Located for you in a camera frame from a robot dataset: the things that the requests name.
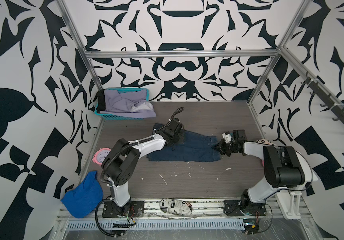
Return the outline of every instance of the purple garment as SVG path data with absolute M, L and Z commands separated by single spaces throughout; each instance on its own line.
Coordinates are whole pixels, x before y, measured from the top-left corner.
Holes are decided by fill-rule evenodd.
M 154 118 L 156 116 L 151 103 L 140 107 L 141 104 L 147 102 L 147 90 L 145 89 L 131 93 L 119 93 L 117 90 L 106 89 L 104 90 L 104 96 L 105 111 L 100 111 L 100 113 L 109 113 L 129 118 Z M 131 109 L 138 107 L 140 107 L 140 110 L 131 112 Z

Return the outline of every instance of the pink object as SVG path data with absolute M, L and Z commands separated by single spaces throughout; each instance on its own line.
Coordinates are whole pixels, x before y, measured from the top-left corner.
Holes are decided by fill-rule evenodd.
M 101 165 L 104 159 L 108 156 L 108 153 L 111 151 L 109 148 L 101 148 L 99 151 L 95 153 L 93 156 L 92 161 Z

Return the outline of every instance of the blue cap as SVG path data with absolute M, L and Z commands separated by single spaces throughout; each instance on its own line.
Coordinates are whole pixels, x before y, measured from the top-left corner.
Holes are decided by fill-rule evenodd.
M 87 174 L 74 190 L 68 191 L 62 202 L 75 218 L 87 216 L 102 200 L 102 189 L 96 180 L 97 171 Z

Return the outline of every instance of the patterned wall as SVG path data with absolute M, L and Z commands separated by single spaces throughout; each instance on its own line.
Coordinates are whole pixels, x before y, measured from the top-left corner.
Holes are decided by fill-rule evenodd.
M 275 49 L 301 0 L 66 0 L 89 51 Z M 95 59 L 105 88 L 247 100 L 269 57 Z
M 96 132 L 96 89 L 52 0 L 0 0 L 0 239 L 52 228 Z
M 344 103 L 344 0 L 315 0 L 289 49 Z M 280 58 L 253 106 L 266 137 L 290 145 L 319 181 L 303 194 L 323 237 L 344 240 L 344 125 Z

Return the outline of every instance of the perforated metal strip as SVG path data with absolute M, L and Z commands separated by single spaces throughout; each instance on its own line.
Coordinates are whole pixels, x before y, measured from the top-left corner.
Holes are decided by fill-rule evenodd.
M 112 223 L 126 223 L 122 220 L 101 220 L 102 228 L 112 230 Z M 69 221 L 67 230 L 98 229 L 95 221 Z M 172 219 L 172 220 L 138 220 L 131 230 L 188 230 L 188 229 L 234 229 L 244 230 L 242 219 Z

